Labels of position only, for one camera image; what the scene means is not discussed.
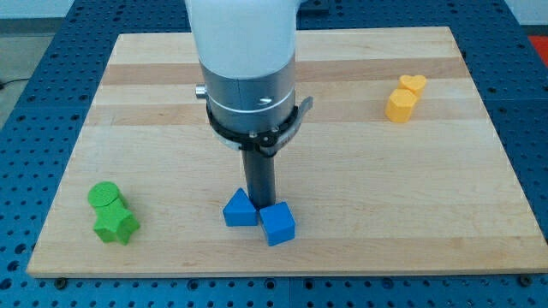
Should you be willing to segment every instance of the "wooden board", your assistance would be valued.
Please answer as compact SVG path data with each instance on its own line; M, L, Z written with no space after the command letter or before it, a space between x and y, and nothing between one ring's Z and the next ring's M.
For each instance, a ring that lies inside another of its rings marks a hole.
M401 74L429 84L412 120L384 104ZM121 35L27 271L37 277L442 275L542 272L548 246L446 27L298 33L297 96L315 97L277 156L296 239L227 228L245 186L194 97L190 34ZM86 202L114 181L141 222L103 244Z

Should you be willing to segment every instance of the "black cable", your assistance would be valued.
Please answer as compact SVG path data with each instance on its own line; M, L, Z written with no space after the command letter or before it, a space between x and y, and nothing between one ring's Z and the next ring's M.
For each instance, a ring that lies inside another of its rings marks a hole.
M30 78L20 78L20 79L16 79L16 80L10 80L10 81L6 81L6 82L0 82L0 90L2 90L3 88L5 88L7 85L9 85L10 83L14 83L14 82L18 82L18 81L28 81L30 80Z

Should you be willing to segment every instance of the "yellow block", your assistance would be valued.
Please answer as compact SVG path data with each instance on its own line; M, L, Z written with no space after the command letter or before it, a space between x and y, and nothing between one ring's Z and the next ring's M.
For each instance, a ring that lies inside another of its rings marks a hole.
M400 76L400 84L398 89L408 89L410 90L418 99L422 96L422 91L426 86L426 77L423 75L409 76L402 75Z
M411 118L418 100L410 90L395 89L388 98L384 113L393 122L405 123Z

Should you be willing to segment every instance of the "blue cube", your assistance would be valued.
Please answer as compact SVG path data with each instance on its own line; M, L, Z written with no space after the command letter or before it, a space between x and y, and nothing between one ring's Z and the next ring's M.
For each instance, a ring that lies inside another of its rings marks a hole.
M267 206L259 211L268 246L295 238L295 220L285 202Z
M229 227L257 226L257 210L243 189L239 188L223 209L224 222Z

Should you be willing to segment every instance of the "metal cylinder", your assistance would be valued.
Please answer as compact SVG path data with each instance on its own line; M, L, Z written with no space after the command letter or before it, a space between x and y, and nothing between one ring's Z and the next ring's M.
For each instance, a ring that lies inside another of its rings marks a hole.
M247 192L255 208L262 209L276 203L274 157L264 157L257 151L242 151L246 172Z
M276 73L252 79L225 78L201 67L209 109L232 132L269 131L283 123L295 106L294 56Z

